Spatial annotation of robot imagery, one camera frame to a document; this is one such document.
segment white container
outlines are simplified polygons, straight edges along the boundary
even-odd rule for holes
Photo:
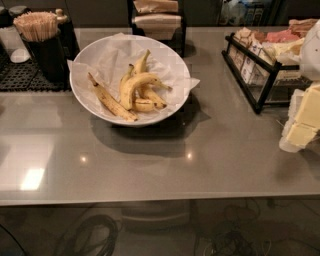
[[[0,41],[12,62],[25,62],[30,58],[30,54],[22,42],[15,26],[1,28]]]
[[[0,6],[0,43],[12,62],[25,62],[30,58],[30,54],[13,25],[13,18],[6,8]]]

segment black container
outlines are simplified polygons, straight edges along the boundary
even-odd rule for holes
[[[58,28],[60,30],[60,40],[64,50],[64,54],[67,59],[74,60],[74,58],[80,52],[76,34],[74,32],[74,26],[71,19],[64,14],[62,9],[57,9],[58,15]]]
[[[43,75],[50,82],[65,82],[69,70],[60,41],[60,32],[57,36],[43,42],[23,41],[32,54],[32,58],[38,63]]]
[[[12,17],[12,19],[15,19],[15,18],[19,17],[20,15],[22,15],[24,13],[28,13],[30,11],[31,11],[31,9],[28,8],[27,6],[18,5],[18,6],[11,7],[9,9],[9,14]]]

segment counter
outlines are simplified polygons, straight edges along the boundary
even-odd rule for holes
[[[221,55],[231,29],[189,30],[201,82],[150,127],[111,125],[72,92],[1,93],[0,204],[318,195],[320,141],[279,149],[288,109],[252,111]]]

